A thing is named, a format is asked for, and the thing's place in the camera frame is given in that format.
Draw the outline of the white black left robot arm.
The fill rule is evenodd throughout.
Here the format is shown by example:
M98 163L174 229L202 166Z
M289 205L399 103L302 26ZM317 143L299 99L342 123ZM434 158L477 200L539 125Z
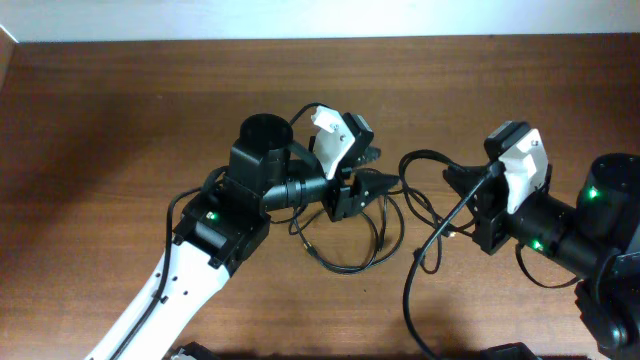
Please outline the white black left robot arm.
M359 115L320 107L308 146L290 122L268 113L243 121L227 165L184 192L169 218L162 257L91 359L161 359L195 314L266 239L271 212L319 202L333 222L359 215L399 178L367 168L379 158Z

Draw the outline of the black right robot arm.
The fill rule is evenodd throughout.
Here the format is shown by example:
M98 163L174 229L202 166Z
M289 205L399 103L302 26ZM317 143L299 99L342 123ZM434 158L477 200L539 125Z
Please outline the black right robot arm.
M509 239L574 275L580 319L609 359L639 356L639 158L610 153L589 168L575 205L550 192L544 154L502 154L487 167L449 166L470 198L473 241L494 254Z

